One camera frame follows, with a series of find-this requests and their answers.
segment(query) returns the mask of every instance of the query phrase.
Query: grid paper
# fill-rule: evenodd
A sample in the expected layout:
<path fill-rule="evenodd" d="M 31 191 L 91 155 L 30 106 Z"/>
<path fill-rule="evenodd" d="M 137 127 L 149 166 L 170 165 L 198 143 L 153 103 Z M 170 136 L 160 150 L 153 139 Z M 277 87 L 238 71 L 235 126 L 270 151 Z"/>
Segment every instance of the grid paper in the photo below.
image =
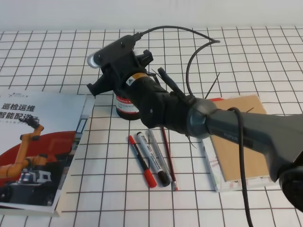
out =
<path fill-rule="evenodd" d="M 196 29 L 221 41 L 194 59 L 190 85 L 209 98 L 257 94 L 268 114 L 301 114 L 303 108 L 303 26 Z M 86 56 L 136 30 L 0 32 L 0 90 L 39 90 L 89 94 L 99 69 Z M 163 67 L 187 92 L 185 71 L 196 48 L 207 41 L 190 32 L 165 29 L 137 42 L 149 49 L 148 70 Z M 171 186 L 149 189 L 127 144 L 128 135 L 145 131 L 137 121 L 116 114 L 114 95 L 96 97 L 89 127 L 70 168 L 68 203 L 60 218 L 0 216 L 0 226 L 25 227 L 246 227 L 241 192 L 215 193 L 205 155 L 196 139 L 167 130 L 179 192 Z M 154 130 L 164 153 L 159 129 Z M 248 191 L 256 227 L 301 227 L 295 210 L 278 186 Z"/>

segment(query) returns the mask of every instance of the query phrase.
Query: robotic arm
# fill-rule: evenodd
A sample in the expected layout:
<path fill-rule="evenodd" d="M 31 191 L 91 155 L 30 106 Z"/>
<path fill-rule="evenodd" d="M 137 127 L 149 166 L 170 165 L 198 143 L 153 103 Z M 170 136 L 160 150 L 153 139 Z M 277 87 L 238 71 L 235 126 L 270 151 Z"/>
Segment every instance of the robotic arm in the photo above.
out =
<path fill-rule="evenodd" d="M 210 100 L 186 96 L 162 68 L 158 72 L 173 90 L 170 93 L 146 75 L 152 53 L 145 50 L 136 56 L 133 52 L 141 36 L 124 36 L 88 57 L 88 64 L 103 72 L 94 85 L 88 84 L 92 95 L 110 90 L 122 93 L 139 109 L 148 128 L 164 126 L 187 136 L 216 135 L 239 143 L 238 120 L 232 111 L 217 109 Z M 128 85 L 130 77 L 135 81 Z M 270 178 L 279 179 L 287 199 L 303 212 L 303 114 L 242 113 L 242 118 L 244 146 L 265 156 Z"/>

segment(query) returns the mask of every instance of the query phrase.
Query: bottle label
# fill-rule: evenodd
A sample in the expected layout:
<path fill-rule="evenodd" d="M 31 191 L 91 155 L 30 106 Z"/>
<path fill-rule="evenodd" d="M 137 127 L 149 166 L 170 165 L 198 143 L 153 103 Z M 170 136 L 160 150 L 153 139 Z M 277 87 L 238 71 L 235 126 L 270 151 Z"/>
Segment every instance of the bottle label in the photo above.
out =
<path fill-rule="evenodd" d="M 116 108 L 126 114 L 136 114 L 139 112 L 137 107 L 135 107 L 129 99 L 119 96 L 116 96 Z"/>

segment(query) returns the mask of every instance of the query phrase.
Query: black cable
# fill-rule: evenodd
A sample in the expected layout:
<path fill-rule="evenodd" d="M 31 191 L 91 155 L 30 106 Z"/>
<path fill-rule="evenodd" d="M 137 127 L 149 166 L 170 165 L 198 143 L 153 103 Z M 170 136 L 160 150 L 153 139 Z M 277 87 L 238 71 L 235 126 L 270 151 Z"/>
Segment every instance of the black cable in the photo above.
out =
<path fill-rule="evenodd" d="M 196 51 L 193 53 L 193 55 L 190 57 L 187 67 L 186 67 L 186 74 L 185 74 L 185 81 L 186 81 L 186 87 L 188 89 L 188 92 L 191 96 L 194 96 L 193 92 L 190 89 L 190 85 L 189 85 L 189 68 L 191 66 L 191 62 L 193 61 L 193 59 L 196 57 L 196 55 L 205 47 L 211 45 L 211 44 L 215 44 L 215 43 L 219 43 L 219 40 L 212 40 L 206 44 L 204 44 L 203 46 L 200 46 L 198 49 L 196 49 Z"/>
<path fill-rule="evenodd" d="M 154 30 L 157 29 L 163 29 L 163 28 L 175 28 L 175 29 L 182 29 L 185 31 L 189 31 L 192 32 L 194 34 L 200 35 L 208 40 L 210 40 L 210 42 L 204 44 L 203 46 L 200 46 L 190 57 L 188 64 L 187 64 L 187 68 L 186 68 L 186 86 L 188 89 L 188 92 L 191 96 L 194 96 L 194 94 L 192 93 L 191 89 L 190 89 L 190 85 L 189 85 L 189 69 L 191 66 L 191 63 L 193 61 L 193 59 L 196 57 L 196 55 L 205 47 L 211 45 L 211 44 L 215 44 L 215 43 L 219 43 L 219 40 L 214 40 L 202 33 L 199 33 L 197 31 L 194 31 L 192 29 L 189 28 L 185 28 L 185 27 L 178 27 L 178 26 L 159 26 L 159 27 L 154 27 L 151 29 L 148 29 L 144 32 L 141 33 L 137 33 L 135 35 L 138 35 L 138 37 L 142 37 L 143 35 L 152 32 Z M 207 96 L 209 95 L 211 89 L 213 88 L 215 82 L 217 81 L 218 77 L 220 74 L 217 75 L 216 80 L 214 81 L 214 83 L 212 84 L 211 88 L 209 89 L 207 95 L 205 98 L 207 98 Z M 238 108 L 236 107 L 232 107 L 230 109 L 228 109 L 230 111 L 234 111 L 235 114 L 237 115 L 237 119 L 238 119 L 238 131 L 239 131 L 239 159 L 240 159 L 240 176 L 241 176 L 241 183 L 242 183 L 242 195 L 243 195 L 243 200 L 244 200 L 244 208 L 245 208 L 245 214 L 246 214 L 246 219 L 247 219 L 247 223 L 249 225 L 249 227 L 253 227 L 252 221 L 251 221 L 251 216 L 250 216 L 250 206 L 249 206 L 249 202 L 248 202 L 248 195 L 247 195 L 247 186 L 246 186 L 246 177 L 245 177 L 245 168 L 244 168 L 244 145 L 243 145 L 243 130 L 244 130 L 244 123 L 243 123 L 243 118 L 241 115 L 241 112 Z"/>
<path fill-rule="evenodd" d="M 246 219 L 249 227 L 253 227 L 251 216 L 250 216 L 250 206 L 248 202 L 248 195 L 247 195 L 247 186 L 246 186 L 246 177 L 245 177 L 245 168 L 244 168 L 244 145 L 243 145 L 243 130 L 244 130 L 244 123 L 243 118 L 240 110 L 236 107 L 229 108 L 228 110 L 234 111 L 237 115 L 238 119 L 238 131 L 239 131 L 239 159 L 240 159 L 240 175 L 241 175 L 241 183 L 242 183 L 242 194 L 244 200 L 244 208 Z"/>
<path fill-rule="evenodd" d="M 208 40 L 210 40 L 210 41 L 214 41 L 214 39 L 212 39 L 212 38 L 210 38 L 210 37 L 208 37 L 208 36 L 206 36 L 206 35 L 204 35 L 204 34 L 202 34 L 202 33 L 200 33 L 200 32 L 197 32 L 197 31 L 195 31 L 195 30 L 193 30 L 193 29 L 189 29 L 189 28 L 186 28 L 186 27 L 179 27 L 179 26 L 170 26 L 170 25 L 164 25 L 164 26 L 159 26 L 159 27 L 153 27 L 153 28 L 148 29 L 148 30 L 146 30 L 146 31 L 144 31 L 144 32 L 141 32 L 141 35 L 145 35 L 145 34 L 147 34 L 147 33 L 149 33 L 149 32 L 152 32 L 152 31 L 155 31 L 155 30 L 158 30 L 158 29 L 163 29 L 163 28 L 175 28 L 175 29 L 185 30 L 185 31 L 188 31 L 188 32 L 192 32 L 192 33 L 194 33 L 194 34 L 197 34 L 197 35 L 199 35 L 199 36 L 202 36 L 202 37 L 204 37 L 205 39 L 208 39 Z"/>
<path fill-rule="evenodd" d="M 217 80 L 218 80 L 218 78 L 219 78 L 219 75 L 220 75 L 220 73 L 218 73 L 218 75 L 216 76 L 216 79 L 214 80 L 213 84 L 211 85 L 210 89 L 208 90 L 208 93 L 206 94 L 205 99 L 207 99 L 207 97 L 208 97 L 210 91 L 213 89 L 215 83 L 217 82 Z"/>
<path fill-rule="evenodd" d="M 211 45 L 211 44 L 215 44 L 215 43 L 219 43 L 220 40 L 214 40 L 200 32 L 197 32 L 197 31 L 194 31 L 192 29 L 189 29 L 189 28 L 186 28 L 186 27 L 179 27 L 179 26 L 159 26 L 159 27 L 153 27 L 151 29 L 148 29 L 144 32 L 141 32 L 141 33 L 138 33 L 140 35 L 140 37 L 142 37 L 143 35 L 149 33 L 149 32 L 152 32 L 154 30 L 157 30 L 157 29 L 163 29 L 163 28 L 175 28 L 175 29 L 182 29 L 182 30 L 185 30 L 185 31 L 188 31 L 188 32 L 192 32 L 194 34 L 197 34 L 197 35 L 200 35 L 202 37 L 204 37 L 205 39 L 208 39 L 210 40 L 210 42 L 204 44 L 203 46 L 200 46 L 198 49 L 196 49 L 196 51 L 191 55 L 188 63 L 187 63 L 187 67 L 186 67 L 186 74 L 185 74 L 185 81 L 186 81 L 186 87 L 188 89 L 188 93 L 191 95 L 191 96 L 194 96 L 193 92 L 191 91 L 191 88 L 190 88 L 190 85 L 189 85 L 189 69 L 190 69 L 190 66 L 191 66 L 191 63 L 193 61 L 193 59 L 196 57 L 196 55 L 202 50 L 204 49 L 205 47 Z"/>

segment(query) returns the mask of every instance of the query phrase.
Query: black marker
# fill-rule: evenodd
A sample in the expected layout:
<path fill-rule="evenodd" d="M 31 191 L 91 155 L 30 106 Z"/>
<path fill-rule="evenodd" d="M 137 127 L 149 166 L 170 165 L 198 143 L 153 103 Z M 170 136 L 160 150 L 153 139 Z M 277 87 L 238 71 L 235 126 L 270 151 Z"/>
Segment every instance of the black marker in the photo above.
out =
<path fill-rule="evenodd" d="M 160 164 L 158 163 L 155 154 L 153 153 L 150 145 L 148 144 L 145 136 L 143 135 L 142 132 L 137 133 L 138 140 L 141 144 L 142 149 L 144 150 L 146 156 L 150 159 L 151 166 L 157 173 L 163 187 L 166 187 L 170 184 L 169 177 L 167 174 L 163 171 L 161 168 Z"/>

